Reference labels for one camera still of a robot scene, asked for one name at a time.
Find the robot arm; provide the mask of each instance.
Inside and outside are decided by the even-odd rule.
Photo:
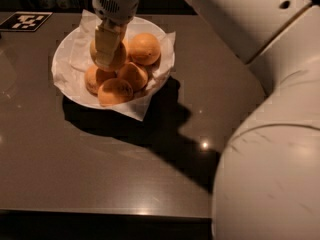
[[[102,20],[95,30],[95,63],[107,68],[125,35],[127,24],[136,14],[139,0],[92,0],[92,4],[96,15]]]
[[[185,1],[246,64],[310,5],[310,0]]]

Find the pastry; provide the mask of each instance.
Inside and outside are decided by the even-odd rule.
[[[148,83],[147,70],[133,62],[124,64],[118,71],[117,77],[128,81],[134,92],[141,90]]]
[[[129,62],[132,61],[131,56],[130,56],[130,51],[129,51],[129,42],[125,38],[125,39],[122,40],[122,43],[123,43],[124,47],[126,48],[126,52],[127,52],[127,57],[126,57],[126,60],[124,62],[126,64],[126,63],[129,63]]]
[[[109,79],[98,90],[98,100],[102,107],[128,102],[132,99],[132,87],[124,79]]]
[[[97,94],[100,85],[104,81],[115,77],[117,77],[115,72],[105,72],[93,64],[85,72],[84,81],[87,90],[92,94]]]
[[[90,55],[93,63],[96,63],[97,50],[96,50],[94,39],[90,43]],[[125,63],[126,59],[127,59],[126,46],[123,44],[123,42],[120,42],[118,48],[114,52],[114,57],[110,65],[108,67],[99,67],[99,68],[108,72],[115,71]]]
[[[153,34],[138,34],[129,42],[129,54],[135,63],[152,65],[160,57],[160,42]]]

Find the dark table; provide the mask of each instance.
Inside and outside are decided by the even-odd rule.
[[[177,34],[171,77],[142,123],[81,107],[53,85],[54,52],[80,14],[2,33],[0,209],[211,217],[219,155],[263,91],[198,16],[139,16]]]

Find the white plate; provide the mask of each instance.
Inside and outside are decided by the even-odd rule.
[[[134,35],[142,32],[154,34],[161,44],[159,66],[149,68],[152,77],[149,79],[147,87],[143,92],[136,93],[132,101],[110,107],[101,107],[97,97],[90,94],[84,85],[84,72],[93,64],[90,58],[89,44],[94,37],[94,27],[90,27],[86,21],[82,20],[80,26],[72,31],[56,50],[52,63],[55,86],[66,97],[82,106],[94,109],[112,109],[142,121],[151,96],[164,85],[170,76],[175,58],[173,49],[175,34],[166,34],[155,24],[135,17],[128,24],[125,38],[130,40]]]

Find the table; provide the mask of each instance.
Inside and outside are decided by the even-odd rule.
[[[0,98],[0,209],[211,217],[219,154],[264,93],[198,16],[139,16],[177,35],[171,77],[142,123],[53,85],[54,52],[80,14],[2,33],[0,77],[15,80]]]

